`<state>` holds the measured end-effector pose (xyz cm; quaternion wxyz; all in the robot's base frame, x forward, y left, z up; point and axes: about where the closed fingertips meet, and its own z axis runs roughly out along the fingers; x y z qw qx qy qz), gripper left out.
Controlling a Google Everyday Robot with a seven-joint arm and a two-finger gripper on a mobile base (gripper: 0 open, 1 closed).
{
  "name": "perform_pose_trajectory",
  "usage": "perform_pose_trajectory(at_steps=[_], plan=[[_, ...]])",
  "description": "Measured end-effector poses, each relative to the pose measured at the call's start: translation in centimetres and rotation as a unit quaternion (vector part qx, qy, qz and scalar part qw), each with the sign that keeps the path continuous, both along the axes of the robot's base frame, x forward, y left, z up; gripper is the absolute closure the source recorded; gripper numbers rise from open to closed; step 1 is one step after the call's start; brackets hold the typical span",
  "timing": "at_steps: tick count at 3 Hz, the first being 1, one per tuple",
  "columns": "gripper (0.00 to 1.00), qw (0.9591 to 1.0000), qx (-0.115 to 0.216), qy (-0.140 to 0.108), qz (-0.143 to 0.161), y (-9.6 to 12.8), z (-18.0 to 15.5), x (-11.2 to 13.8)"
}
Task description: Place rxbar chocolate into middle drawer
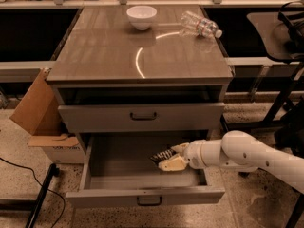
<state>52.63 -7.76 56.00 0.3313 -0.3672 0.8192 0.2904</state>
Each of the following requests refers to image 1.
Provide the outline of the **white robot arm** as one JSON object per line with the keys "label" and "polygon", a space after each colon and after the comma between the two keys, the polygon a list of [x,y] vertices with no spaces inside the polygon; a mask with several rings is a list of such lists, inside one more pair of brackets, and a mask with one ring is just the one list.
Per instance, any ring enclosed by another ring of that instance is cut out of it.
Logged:
{"label": "white robot arm", "polygon": [[252,172],[258,168],[304,193],[304,160],[266,145],[242,131],[230,131],[221,140],[198,140],[170,147],[151,157],[162,171],[181,171],[187,166],[211,166]]}

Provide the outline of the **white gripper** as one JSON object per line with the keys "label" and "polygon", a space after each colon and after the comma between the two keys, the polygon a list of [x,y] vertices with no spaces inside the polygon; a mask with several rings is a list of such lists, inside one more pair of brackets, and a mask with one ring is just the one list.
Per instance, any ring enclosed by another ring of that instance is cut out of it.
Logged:
{"label": "white gripper", "polygon": [[187,165],[193,169],[203,169],[205,167],[205,163],[201,156],[203,143],[204,141],[193,141],[172,146],[172,150],[177,153],[183,153],[184,157],[180,154],[175,154],[169,159],[161,161],[158,164],[158,167],[161,171],[165,172],[182,171],[187,167]]}

